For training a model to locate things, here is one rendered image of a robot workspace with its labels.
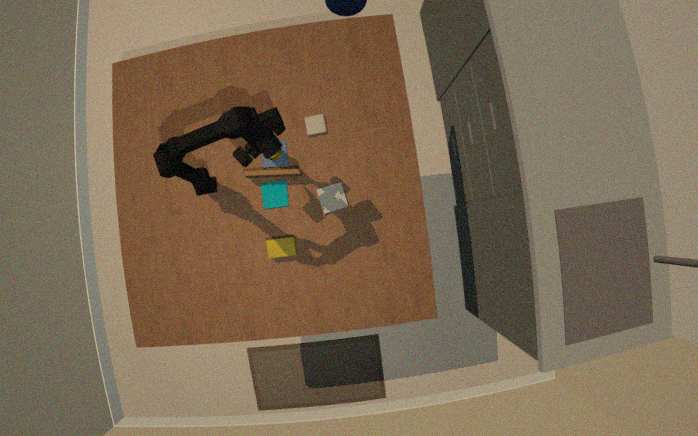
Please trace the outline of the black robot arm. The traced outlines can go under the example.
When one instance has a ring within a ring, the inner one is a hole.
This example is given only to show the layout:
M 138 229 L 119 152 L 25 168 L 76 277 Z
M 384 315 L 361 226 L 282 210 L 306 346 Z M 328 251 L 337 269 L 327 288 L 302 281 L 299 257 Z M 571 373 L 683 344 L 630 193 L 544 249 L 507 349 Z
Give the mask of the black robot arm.
M 168 139 L 166 143 L 161 143 L 153 154 L 159 175 L 166 178 L 177 176 L 190 181 L 197 196 L 217 192 L 216 177 L 210 177 L 204 167 L 194 169 L 183 163 L 185 154 L 223 138 L 242 137 L 250 143 L 256 141 L 255 146 L 262 155 L 265 158 L 270 158 L 278 153 L 282 143 L 278 138 L 275 139 L 269 134 L 266 134 L 260 141 L 258 139 L 260 133 L 268 133 L 284 126 L 279 113 L 277 107 L 257 114 L 255 107 L 236 106 L 223 113 L 216 122 L 180 137 Z

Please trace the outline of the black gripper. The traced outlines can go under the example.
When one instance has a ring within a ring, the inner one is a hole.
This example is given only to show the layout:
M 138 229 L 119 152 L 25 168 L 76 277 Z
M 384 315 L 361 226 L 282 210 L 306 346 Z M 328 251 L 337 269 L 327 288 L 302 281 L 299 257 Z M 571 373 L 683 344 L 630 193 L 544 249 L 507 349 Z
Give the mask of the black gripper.
M 272 131 L 275 132 L 275 134 L 278 136 L 278 135 L 282 134 L 285 130 L 286 130 L 285 126 L 281 126 L 281 127 L 276 128 Z M 265 132 L 260 133 L 260 137 L 258 140 L 260 141 L 261 139 L 263 139 L 266 134 L 269 134 L 269 135 L 271 135 L 271 137 L 274 137 L 276 139 L 277 136 L 272 131 L 269 131 L 268 133 L 265 133 Z M 251 155 L 254 159 L 257 159 L 257 157 L 260 154 L 262 154 L 260 152 L 260 150 L 258 150 L 258 148 L 255 146 L 256 145 L 255 142 L 252 142 L 252 143 L 248 142 L 248 144 L 244 147 L 246 150 L 242 149 L 242 147 L 239 146 L 235 150 L 235 152 L 233 153 L 235 159 L 241 164 L 241 166 L 248 167 L 253 162 L 253 159 L 249 155 Z

